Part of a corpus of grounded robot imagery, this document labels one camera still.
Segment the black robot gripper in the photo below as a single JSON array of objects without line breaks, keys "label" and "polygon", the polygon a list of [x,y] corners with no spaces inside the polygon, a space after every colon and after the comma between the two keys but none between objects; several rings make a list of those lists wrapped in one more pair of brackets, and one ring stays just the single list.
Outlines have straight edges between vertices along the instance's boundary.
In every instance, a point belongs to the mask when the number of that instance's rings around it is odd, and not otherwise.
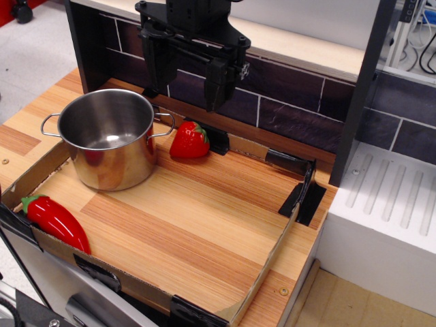
[{"label": "black robot gripper", "polygon": [[140,38],[152,90],[161,93],[177,76],[177,55],[206,65],[206,111],[232,98],[249,73],[251,41],[229,22],[231,1],[139,1]]}]

